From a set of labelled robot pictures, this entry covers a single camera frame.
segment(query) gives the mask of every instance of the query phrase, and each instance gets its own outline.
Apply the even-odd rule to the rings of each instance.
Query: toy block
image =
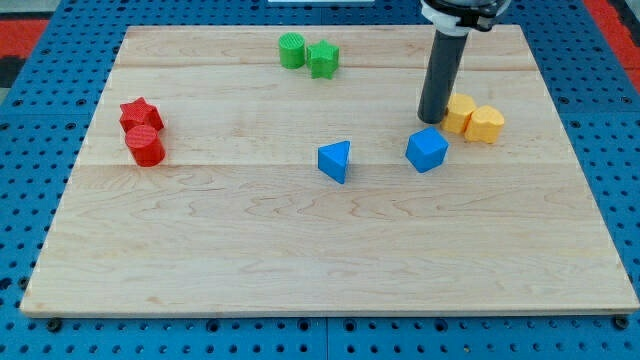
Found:
[[[138,125],[129,129],[124,141],[139,166],[154,166],[164,159],[164,147],[153,126]]]
[[[329,175],[333,180],[344,184],[349,163],[349,148],[351,142],[325,145],[318,148],[318,169]]]
[[[304,38],[298,33],[286,33],[278,40],[280,65],[297,69],[304,65]]]
[[[471,113],[476,109],[476,103],[469,95],[453,94],[449,98],[446,115],[442,120],[442,130],[455,134],[462,134],[467,129]]]
[[[464,133],[468,141],[484,141],[493,144],[498,140],[504,126],[504,117],[491,106],[481,106],[471,114],[471,120]]]
[[[311,69],[311,78],[333,78],[333,73],[338,69],[340,48],[321,40],[317,44],[307,47],[307,66]]]
[[[434,127],[429,127],[409,137],[405,156],[423,173],[441,165],[448,148],[447,140]]]
[[[139,125],[149,125],[157,131],[164,128],[158,109],[148,104],[143,97],[131,103],[121,104],[120,109],[120,125],[125,133]]]

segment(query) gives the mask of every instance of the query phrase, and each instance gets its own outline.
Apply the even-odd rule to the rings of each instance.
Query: red star block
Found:
[[[121,104],[120,109],[122,110],[120,125],[125,133],[138,125],[149,125],[157,131],[164,128],[158,109],[148,104],[143,97],[132,103]]]

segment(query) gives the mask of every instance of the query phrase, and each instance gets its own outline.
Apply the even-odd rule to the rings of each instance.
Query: yellow block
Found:
[[[469,95],[453,94],[447,105],[447,115],[442,120],[442,130],[462,134],[467,128],[471,113],[476,109],[476,103]]]
[[[491,106],[481,106],[471,114],[471,120],[464,133],[469,141],[484,141],[493,144],[498,140],[504,126],[504,116]]]

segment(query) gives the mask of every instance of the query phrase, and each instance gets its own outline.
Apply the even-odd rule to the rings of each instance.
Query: red surface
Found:
[[[48,23],[49,20],[0,20],[0,57],[28,58]]]
[[[157,131],[164,129],[158,109],[148,104],[143,97],[132,103],[121,104],[120,110],[122,110],[120,125],[125,132],[134,126],[143,124],[153,126]]]
[[[629,29],[620,22],[618,11],[607,0],[584,0],[584,4],[636,90],[640,91],[640,48],[633,43]]]
[[[127,131],[124,139],[136,164],[142,167],[157,165],[164,159],[165,151],[158,131],[149,125],[139,125]]]

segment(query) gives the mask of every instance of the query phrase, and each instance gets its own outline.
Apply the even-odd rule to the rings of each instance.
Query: green cylinder block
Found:
[[[304,38],[298,33],[286,33],[278,41],[280,64],[287,69],[304,65]]]

